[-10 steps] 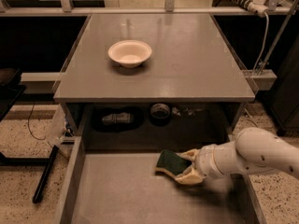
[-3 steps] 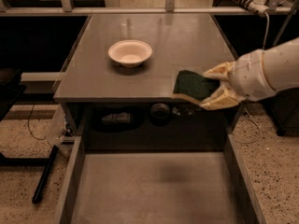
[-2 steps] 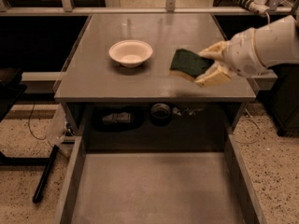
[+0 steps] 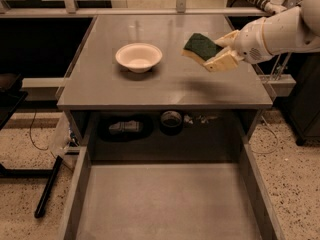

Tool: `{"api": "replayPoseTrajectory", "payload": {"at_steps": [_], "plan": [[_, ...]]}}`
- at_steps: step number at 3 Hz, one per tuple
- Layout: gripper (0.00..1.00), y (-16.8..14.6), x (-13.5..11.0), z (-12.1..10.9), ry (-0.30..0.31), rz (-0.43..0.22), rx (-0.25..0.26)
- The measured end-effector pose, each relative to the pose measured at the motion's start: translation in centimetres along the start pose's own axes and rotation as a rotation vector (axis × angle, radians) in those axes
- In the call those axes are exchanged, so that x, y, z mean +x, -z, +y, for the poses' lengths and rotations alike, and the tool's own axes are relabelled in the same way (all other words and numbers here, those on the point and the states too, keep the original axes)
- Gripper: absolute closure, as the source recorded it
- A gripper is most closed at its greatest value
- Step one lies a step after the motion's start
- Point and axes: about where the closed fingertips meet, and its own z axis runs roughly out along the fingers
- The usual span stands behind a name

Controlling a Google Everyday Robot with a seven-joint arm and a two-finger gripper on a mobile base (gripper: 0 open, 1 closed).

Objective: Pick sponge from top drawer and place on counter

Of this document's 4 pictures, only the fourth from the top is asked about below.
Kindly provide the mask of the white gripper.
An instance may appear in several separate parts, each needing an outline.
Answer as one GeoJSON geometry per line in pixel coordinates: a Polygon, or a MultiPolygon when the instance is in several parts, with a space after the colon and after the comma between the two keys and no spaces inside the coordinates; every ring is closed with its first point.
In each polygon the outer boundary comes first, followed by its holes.
{"type": "Polygon", "coordinates": [[[267,50],[263,29],[265,17],[246,24],[240,31],[234,30],[214,41],[223,49],[203,66],[209,72],[222,72],[236,69],[243,60],[250,64],[268,61],[272,55],[267,50]]]}

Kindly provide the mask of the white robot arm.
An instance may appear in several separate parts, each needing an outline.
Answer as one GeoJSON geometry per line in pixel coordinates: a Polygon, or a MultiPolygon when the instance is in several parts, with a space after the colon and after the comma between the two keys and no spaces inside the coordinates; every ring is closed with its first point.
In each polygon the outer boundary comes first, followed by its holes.
{"type": "Polygon", "coordinates": [[[241,61],[257,64],[284,53],[318,52],[320,0],[302,0],[295,7],[254,20],[214,43],[222,50],[203,63],[210,72],[235,69],[241,61]]]}

